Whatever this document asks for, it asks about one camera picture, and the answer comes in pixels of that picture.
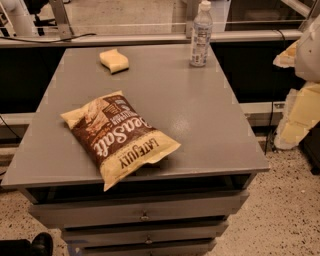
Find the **water bottle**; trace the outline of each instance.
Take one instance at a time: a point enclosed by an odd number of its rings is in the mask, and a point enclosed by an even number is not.
[[[212,31],[211,3],[203,0],[199,8],[200,12],[193,21],[190,64],[202,67],[206,65]]]

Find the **speckled floor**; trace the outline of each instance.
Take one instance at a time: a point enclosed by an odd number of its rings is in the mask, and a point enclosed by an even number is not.
[[[299,148],[268,152],[271,170],[249,186],[250,196],[205,256],[320,255],[320,176]],[[68,256],[59,230],[47,230],[28,213],[19,192],[0,194],[0,239],[54,238],[54,256]]]

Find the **kettle chip bag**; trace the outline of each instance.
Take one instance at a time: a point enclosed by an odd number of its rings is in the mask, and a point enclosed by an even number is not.
[[[149,125],[121,91],[61,114],[100,169],[104,191],[146,163],[156,163],[180,144]]]

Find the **yellow sponge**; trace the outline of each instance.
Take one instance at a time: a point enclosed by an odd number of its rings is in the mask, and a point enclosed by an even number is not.
[[[128,69],[128,58],[118,52],[117,49],[100,53],[101,63],[110,69],[111,74]]]

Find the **gray tabletop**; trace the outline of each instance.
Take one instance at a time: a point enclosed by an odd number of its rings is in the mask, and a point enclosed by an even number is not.
[[[268,170],[212,51],[205,67],[194,68],[189,45],[117,47],[130,69],[111,75],[99,53],[114,48],[66,51],[2,186],[102,182],[60,114],[118,90],[147,122],[182,145],[159,168],[141,168],[125,181]]]

